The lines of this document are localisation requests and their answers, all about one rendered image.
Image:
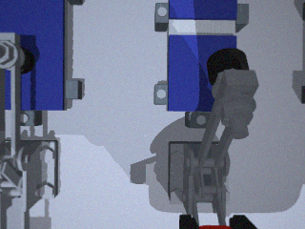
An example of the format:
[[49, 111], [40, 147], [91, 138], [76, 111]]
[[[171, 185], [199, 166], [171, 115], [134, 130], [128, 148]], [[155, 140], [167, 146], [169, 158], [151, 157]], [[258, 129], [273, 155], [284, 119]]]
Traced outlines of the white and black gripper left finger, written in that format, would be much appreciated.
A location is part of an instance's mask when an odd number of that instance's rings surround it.
[[179, 229], [199, 229], [195, 218], [191, 215], [179, 216]]

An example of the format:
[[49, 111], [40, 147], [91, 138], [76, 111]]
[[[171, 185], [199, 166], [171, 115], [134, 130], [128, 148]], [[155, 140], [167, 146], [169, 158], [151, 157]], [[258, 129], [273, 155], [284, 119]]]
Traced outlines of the blue rectangular plate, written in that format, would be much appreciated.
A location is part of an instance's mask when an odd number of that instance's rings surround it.
[[68, 0], [0, 0], [0, 32], [20, 35], [35, 59], [21, 74], [21, 110], [66, 111]]

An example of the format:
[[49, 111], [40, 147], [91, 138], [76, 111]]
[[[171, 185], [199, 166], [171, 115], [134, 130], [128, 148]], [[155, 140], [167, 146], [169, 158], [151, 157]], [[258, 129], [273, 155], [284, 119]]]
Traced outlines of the blue rectangular block with slot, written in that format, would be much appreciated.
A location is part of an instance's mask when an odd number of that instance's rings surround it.
[[168, 0], [167, 112], [211, 112], [207, 61], [236, 48], [237, 0]]

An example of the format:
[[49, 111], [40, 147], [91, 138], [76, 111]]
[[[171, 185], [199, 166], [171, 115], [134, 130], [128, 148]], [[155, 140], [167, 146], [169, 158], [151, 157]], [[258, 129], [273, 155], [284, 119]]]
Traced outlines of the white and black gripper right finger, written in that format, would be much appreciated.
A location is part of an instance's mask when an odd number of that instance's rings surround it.
[[245, 215], [234, 215], [230, 218], [229, 226], [232, 229], [257, 229]]

